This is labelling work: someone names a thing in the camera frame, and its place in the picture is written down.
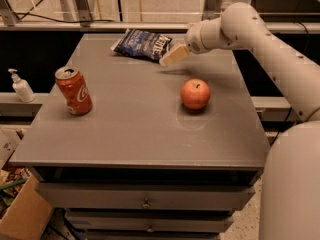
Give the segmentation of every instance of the soda can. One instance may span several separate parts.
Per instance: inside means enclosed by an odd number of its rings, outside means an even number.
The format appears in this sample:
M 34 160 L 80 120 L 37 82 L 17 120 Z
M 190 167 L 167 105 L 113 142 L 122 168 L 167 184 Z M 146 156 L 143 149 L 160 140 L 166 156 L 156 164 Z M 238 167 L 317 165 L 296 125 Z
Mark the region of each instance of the soda can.
M 67 100 L 69 112 L 83 115 L 92 109 L 92 100 L 82 73 L 73 67 L 59 68 L 55 73 L 56 84 Z

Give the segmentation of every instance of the pump bottle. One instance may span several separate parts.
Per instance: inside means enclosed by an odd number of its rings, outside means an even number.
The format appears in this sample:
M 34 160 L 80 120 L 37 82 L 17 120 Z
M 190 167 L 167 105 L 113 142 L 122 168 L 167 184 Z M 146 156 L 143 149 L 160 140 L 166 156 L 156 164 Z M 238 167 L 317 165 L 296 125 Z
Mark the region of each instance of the pump bottle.
M 36 96 L 33 93 L 28 82 L 24 79 L 21 79 L 16 74 L 16 69 L 9 69 L 8 71 L 11 73 L 11 78 L 13 80 L 12 87 L 21 101 L 25 103 L 33 101 Z

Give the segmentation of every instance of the cabinet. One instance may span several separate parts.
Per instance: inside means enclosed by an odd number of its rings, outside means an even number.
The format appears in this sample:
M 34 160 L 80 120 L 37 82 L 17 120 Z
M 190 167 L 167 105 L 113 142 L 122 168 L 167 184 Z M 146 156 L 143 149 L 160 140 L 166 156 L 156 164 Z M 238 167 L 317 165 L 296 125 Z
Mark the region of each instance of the cabinet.
M 120 37 L 84 35 L 68 65 L 84 74 L 92 111 L 69 114 L 55 86 L 11 163 L 28 166 L 38 193 L 88 239 L 219 239 L 269 150 L 233 54 L 163 68 L 113 54 Z M 190 78 L 211 88 L 204 110 L 181 104 Z

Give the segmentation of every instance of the can lid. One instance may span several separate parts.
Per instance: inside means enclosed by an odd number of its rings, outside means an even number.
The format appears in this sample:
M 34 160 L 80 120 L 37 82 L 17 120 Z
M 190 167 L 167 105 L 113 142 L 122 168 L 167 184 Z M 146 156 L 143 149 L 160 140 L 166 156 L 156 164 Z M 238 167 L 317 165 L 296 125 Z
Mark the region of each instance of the can lid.
M 74 77 L 77 73 L 78 70 L 76 68 L 62 67 L 56 71 L 55 77 L 57 79 L 69 79 Z

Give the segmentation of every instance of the drawer knob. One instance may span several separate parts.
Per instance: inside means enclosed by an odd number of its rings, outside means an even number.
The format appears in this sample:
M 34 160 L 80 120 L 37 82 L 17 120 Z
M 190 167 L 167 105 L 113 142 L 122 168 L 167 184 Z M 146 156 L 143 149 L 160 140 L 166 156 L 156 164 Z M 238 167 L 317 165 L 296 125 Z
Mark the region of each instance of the drawer knob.
M 151 208 L 151 204 L 149 204 L 149 201 L 147 198 L 144 200 L 144 203 L 141 205 L 141 207 L 143 209 L 150 209 Z
M 146 230 L 148 233 L 153 233 L 154 229 L 152 228 L 152 225 L 149 225 L 148 229 Z

